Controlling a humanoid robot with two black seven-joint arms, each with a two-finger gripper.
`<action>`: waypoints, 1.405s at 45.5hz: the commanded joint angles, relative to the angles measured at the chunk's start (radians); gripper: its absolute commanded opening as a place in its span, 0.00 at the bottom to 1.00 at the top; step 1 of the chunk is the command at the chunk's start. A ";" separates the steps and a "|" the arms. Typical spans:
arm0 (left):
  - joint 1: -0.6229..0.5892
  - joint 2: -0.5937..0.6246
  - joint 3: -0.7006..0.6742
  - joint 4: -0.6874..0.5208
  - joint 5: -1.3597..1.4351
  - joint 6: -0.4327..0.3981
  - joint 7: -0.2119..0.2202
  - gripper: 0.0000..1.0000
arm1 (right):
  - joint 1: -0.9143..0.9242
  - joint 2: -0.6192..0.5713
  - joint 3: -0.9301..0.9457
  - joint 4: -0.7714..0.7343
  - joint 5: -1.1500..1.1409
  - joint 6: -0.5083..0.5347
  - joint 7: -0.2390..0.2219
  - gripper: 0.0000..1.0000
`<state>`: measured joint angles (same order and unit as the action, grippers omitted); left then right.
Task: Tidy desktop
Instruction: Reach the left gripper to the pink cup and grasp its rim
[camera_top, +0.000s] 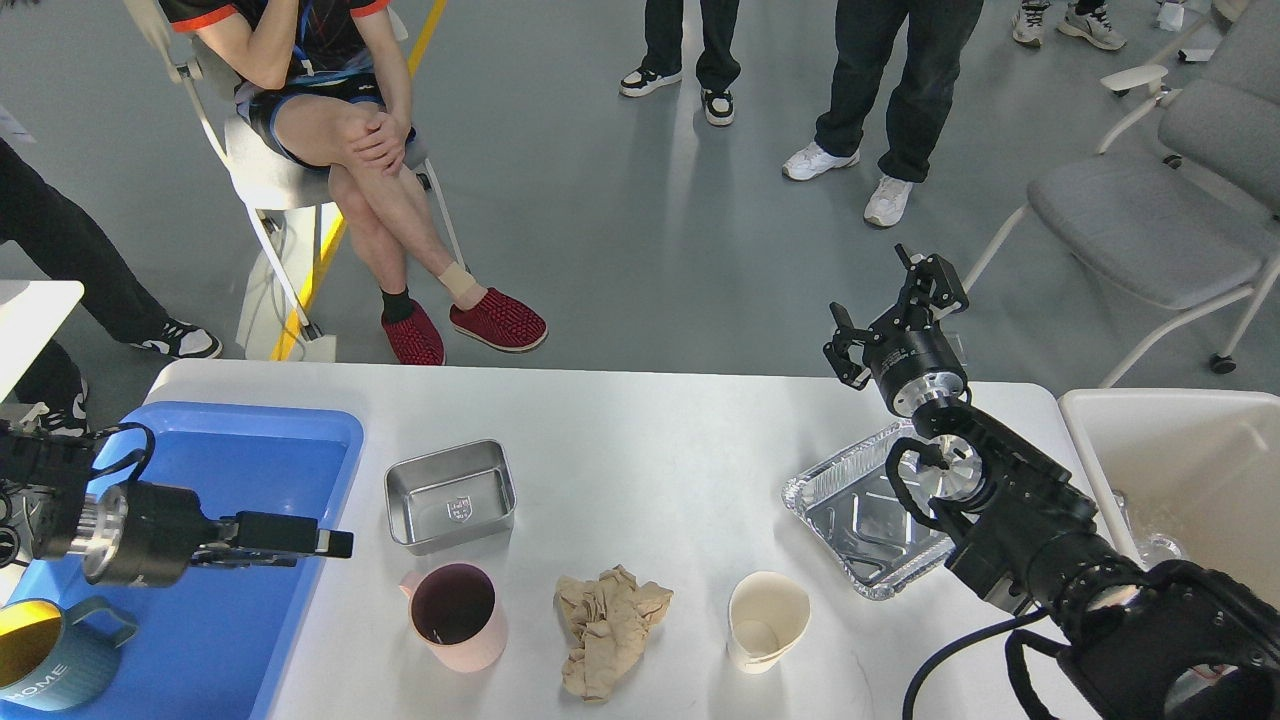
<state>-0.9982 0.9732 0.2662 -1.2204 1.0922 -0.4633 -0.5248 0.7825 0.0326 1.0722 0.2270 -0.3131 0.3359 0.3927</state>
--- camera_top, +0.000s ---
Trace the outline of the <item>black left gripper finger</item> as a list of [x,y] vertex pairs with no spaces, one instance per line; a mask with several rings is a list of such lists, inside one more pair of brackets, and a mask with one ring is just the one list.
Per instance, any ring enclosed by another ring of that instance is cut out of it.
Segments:
[[293,553],[274,552],[197,552],[189,560],[192,568],[294,568],[300,557]]
[[215,523],[205,552],[274,552],[303,557],[351,559],[355,536],[326,530],[314,518],[241,511]]

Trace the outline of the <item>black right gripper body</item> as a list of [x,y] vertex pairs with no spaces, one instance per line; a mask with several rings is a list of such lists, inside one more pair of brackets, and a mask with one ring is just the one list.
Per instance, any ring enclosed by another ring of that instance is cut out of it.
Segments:
[[910,418],[932,400],[960,398],[968,389],[964,365],[937,325],[890,329],[865,345],[861,357],[895,416]]

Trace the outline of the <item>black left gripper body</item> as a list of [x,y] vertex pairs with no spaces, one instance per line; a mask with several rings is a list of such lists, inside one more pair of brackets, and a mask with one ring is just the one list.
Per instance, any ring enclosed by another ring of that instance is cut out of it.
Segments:
[[189,566],[220,562],[220,524],[184,487],[122,482],[84,497],[81,569],[91,584],[164,588]]

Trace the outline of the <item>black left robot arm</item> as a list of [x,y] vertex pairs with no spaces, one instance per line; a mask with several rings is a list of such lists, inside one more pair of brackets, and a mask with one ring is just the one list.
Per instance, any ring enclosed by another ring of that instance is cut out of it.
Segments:
[[125,421],[83,437],[3,423],[3,529],[23,518],[37,560],[79,555],[91,585],[168,588],[188,568],[293,568],[351,559],[355,537],[314,518],[241,511],[206,518],[198,496],[141,478],[154,432]]

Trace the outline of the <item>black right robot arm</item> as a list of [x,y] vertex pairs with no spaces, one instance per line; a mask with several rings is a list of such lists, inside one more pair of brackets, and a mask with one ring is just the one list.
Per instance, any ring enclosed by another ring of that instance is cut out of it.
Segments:
[[966,375],[940,328],[966,309],[954,266],[937,254],[896,254],[897,301],[868,328],[831,304],[823,351],[842,383],[874,379],[914,436],[886,462],[897,501],[954,542],[947,569],[1010,619],[955,641],[911,679],[913,717],[924,679],[973,642],[1005,634],[1011,687],[1025,715],[1047,719],[1025,650],[1056,660],[1105,719],[1275,719],[1277,611],[1229,575],[1185,560],[1144,570],[1094,524],[1096,503],[1069,471],[974,407]]

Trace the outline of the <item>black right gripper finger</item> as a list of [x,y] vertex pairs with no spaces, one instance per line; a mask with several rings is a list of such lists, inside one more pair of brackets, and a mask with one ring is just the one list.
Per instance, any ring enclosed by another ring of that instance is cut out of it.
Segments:
[[851,354],[855,346],[865,347],[873,342],[872,329],[860,329],[852,324],[847,309],[838,302],[829,302],[835,320],[832,340],[823,346],[823,354],[840,382],[854,389],[864,389],[870,370],[858,363],[858,354]]
[[964,313],[970,302],[954,265],[940,254],[913,254],[902,243],[893,246],[908,274],[893,305],[893,325],[928,329],[951,313]]

